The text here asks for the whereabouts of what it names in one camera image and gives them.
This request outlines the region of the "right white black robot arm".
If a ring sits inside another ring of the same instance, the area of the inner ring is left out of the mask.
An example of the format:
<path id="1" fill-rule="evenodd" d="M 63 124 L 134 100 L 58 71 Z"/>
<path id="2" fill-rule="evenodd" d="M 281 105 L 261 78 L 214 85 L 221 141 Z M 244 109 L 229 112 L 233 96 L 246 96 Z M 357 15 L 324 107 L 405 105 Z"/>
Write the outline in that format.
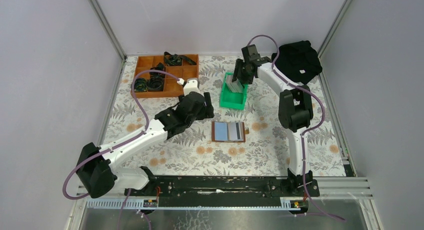
<path id="1" fill-rule="evenodd" d="M 299 196 L 313 180 L 306 132 L 314 117 L 309 88 L 287 79 L 269 57 L 260 56 L 255 45 L 245 46 L 241 52 L 243 58 L 236 61 L 234 80 L 250 85 L 258 78 L 278 94 L 278 119 L 286 132 L 290 155 L 286 187 L 291 195 Z"/>

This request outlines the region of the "brown leather card holder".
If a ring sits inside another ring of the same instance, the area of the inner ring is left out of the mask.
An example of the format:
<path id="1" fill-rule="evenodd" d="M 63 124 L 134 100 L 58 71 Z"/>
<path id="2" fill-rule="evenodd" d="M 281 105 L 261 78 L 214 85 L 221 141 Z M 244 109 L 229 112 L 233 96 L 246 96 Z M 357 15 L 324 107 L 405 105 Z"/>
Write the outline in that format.
<path id="1" fill-rule="evenodd" d="M 245 142 L 246 128 L 243 122 L 212 122 L 212 142 Z"/>

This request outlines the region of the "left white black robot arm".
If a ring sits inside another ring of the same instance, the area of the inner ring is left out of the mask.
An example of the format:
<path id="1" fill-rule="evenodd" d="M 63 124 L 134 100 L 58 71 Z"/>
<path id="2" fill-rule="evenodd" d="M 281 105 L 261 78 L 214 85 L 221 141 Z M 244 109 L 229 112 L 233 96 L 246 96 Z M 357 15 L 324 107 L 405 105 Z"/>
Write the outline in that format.
<path id="1" fill-rule="evenodd" d="M 201 93 L 197 78 L 183 84 L 183 94 L 175 106 L 157 113 L 145 130 L 139 129 L 114 142 L 85 145 L 75 173 L 91 198 L 104 196 L 114 188 L 137 189 L 142 195 L 155 190 L 154 176 L 145 167 L 123 168 L 122 163 L 142 150 L 165 142 L 183 133 L 197 120 L 212 119 L 214 108 L 208 92 Z"/>

